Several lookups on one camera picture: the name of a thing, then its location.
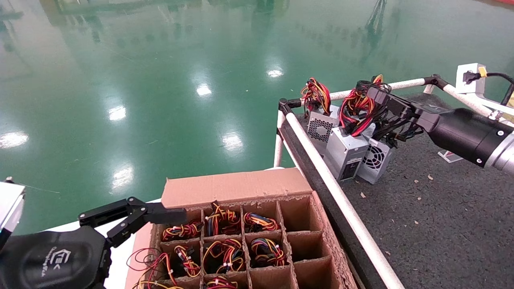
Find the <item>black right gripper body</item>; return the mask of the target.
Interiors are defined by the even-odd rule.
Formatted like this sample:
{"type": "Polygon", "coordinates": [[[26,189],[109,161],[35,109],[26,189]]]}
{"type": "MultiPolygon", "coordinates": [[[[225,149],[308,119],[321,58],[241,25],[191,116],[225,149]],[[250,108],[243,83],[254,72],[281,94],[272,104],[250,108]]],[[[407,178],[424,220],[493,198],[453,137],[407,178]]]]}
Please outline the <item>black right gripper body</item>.
{"type": "Polygon", "coordinates": [[[508,167],[508,126],[457,108],[442,113],[426,112],[419,126],[438,147],[480,167],[508,167]]]}

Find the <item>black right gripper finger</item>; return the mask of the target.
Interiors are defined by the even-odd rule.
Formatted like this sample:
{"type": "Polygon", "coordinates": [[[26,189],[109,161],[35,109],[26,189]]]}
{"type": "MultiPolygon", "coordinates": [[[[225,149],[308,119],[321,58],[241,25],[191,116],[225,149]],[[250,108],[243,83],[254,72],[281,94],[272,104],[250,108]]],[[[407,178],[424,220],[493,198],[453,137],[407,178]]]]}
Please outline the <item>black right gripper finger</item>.
{"type": "Polygon", "coordinates": [[[424,134],[425,131],[423,128],[418,126],[415,123],[407,121],[406,123],[403,123],[398,128],[393,130],[393,135],[419,135],[424,134]]]}
{"type": "Polygon", "coordinates": [[[393,95],[384,88],[369,88],[367,97],[400,119],[420,119],[426,116],[426,110],[420,104],[393,95]]]}

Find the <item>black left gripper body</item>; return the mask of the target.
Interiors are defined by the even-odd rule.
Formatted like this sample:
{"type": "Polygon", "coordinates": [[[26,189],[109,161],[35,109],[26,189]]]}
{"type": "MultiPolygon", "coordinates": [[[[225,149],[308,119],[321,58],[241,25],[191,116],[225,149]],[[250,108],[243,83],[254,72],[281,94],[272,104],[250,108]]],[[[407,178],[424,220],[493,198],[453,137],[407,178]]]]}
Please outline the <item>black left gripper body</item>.
{"type": "Polygon", "coordinates": [[[111,265],[105,237],[90,227],[12,236],[1,250],[2,289],[102,289],[111,265]]]}

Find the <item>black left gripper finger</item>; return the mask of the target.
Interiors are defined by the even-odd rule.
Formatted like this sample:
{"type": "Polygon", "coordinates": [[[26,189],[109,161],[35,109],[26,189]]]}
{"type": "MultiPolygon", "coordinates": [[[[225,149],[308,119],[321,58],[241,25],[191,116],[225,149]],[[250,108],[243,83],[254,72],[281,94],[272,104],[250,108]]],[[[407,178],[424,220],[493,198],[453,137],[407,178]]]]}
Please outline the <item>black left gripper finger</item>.
{"type": "Polygon", "coordinates": [[[180,225],[187,221],[187,211],[183,208],[168,209],[160,202],[143,202],[129,197],[79,214],[81,227],[96,228],[117,220],[122,220],[121,228],[140,228],[147,223],[180,225]]]}
{"type": "Polygon", "coordinates": [[[138,232],[147,223],[151,224],[183,224],[187,218],[185,216],[129,216],[127,219],[108,231],[106,241],[111,248],[117,248],[127,241],[133,234],[138,232]]]}

